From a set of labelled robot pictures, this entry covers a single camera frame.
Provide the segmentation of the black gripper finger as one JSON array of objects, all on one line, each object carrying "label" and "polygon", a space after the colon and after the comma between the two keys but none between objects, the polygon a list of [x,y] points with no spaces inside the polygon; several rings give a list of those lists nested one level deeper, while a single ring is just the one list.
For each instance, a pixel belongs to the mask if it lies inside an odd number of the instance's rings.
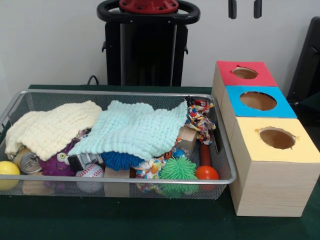
[{"label": "black gripper finger", "polygon": [[237,18],[237,1],[236,0],[228,0],[228,17],[230,19]]},{"label": "black gripper finger", "polygon": [[253,17],[254,18],[261,18],[262,17],[262,0],[254,0]]}]

